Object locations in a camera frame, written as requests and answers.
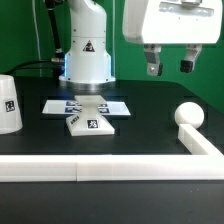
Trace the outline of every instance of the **white ball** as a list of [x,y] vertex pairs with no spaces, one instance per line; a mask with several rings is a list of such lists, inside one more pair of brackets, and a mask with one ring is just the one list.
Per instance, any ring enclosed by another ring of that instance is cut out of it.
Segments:
[[191,124],[194,128],[199,128],[204,121],[204,112],[202,108],[192,102],[181,104],[175,112],[175,121],[177,125]]

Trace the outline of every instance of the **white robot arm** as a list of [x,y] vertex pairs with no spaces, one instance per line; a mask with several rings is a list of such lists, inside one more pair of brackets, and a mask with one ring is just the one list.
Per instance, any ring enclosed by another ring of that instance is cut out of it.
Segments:
[[181,71],[191,72],[202,44],[216,43],[221,30],[221,0],[126,0],[123,34],[144,44],[148,73],[162,73],[161,44],[187,44]]
[[114,83],[111,56],[106,51],[105,10],[92,0],[68,0],[71,49],[65,56],[61,85],[98,90]]

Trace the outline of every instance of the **black surface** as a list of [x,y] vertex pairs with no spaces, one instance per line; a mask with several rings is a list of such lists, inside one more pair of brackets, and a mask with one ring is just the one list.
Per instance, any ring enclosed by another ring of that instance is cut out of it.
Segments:
[[[56,87],[51,79],[17,78],[16,87],[24,127],[0,136],[4,146],[0,154],[183,154],[174,112],[187,101],[198,103],[205,112],[200,131],[214,144],[224,142],[216,142],[224,127],[213,125],[224,121],[224,116],[177,84],[123,81],[114,89],[86,93]],[[74,99],[79,94],[124,101],[131,116],[107,117],[115,128],[114,136],[71,137],[65,123],[70,115],[45,115],[42,109],[47,99]]]
[[[115,136],[71,137],[65,116],[43,115],[47,99],[83,94],[55,88],[50,79],[17,78],[24,128],[0,136],[1,154],[183,154],[174,112],[197,102],[200,132],[223,150],[223,114],[173,83],[128,82],[100,94],[125,101],[132,116],[110,117]],[[1,183],[0,223],[185,224],[224,223],[223,181]]]

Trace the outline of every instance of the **green wall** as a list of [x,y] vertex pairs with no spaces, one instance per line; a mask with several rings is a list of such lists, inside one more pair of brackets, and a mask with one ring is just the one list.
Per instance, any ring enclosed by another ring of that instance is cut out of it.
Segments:
[[[107,49],[112,54],[112,1],[97,0],[108,14]],[[124,0],[116,0],[116,77],[122,80],[170,81],[186,88],[224,112],[224,31],[216,45],[204,45],[203,51],[191,74],[179,72],[180,60],[185,56],[185,46],[163,46],[161,61],[164,64],[161,77],[150,77],[146,73],[143,47],[125,42],[122,35]],[[54,46],[48,15],[42,0],[36,0],[36,13],[40,32],[41,56],[54,56]],[[2,1],[0,6],[0,72],[15,65],[37,59],[36,37],[31,0]],[[70,19],[68,5],[58,6],[57,21],[63,48],[70,47]],[[38,70],[18,71],[17,75],[39,76]],[[51,76],[45,71],[43,76]]]

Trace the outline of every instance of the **white cup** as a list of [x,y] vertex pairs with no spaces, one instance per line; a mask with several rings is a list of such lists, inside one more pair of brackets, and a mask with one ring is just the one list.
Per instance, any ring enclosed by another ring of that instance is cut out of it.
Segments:
[[22,126],[14,78],[0,75],[0,134],[16,132]]

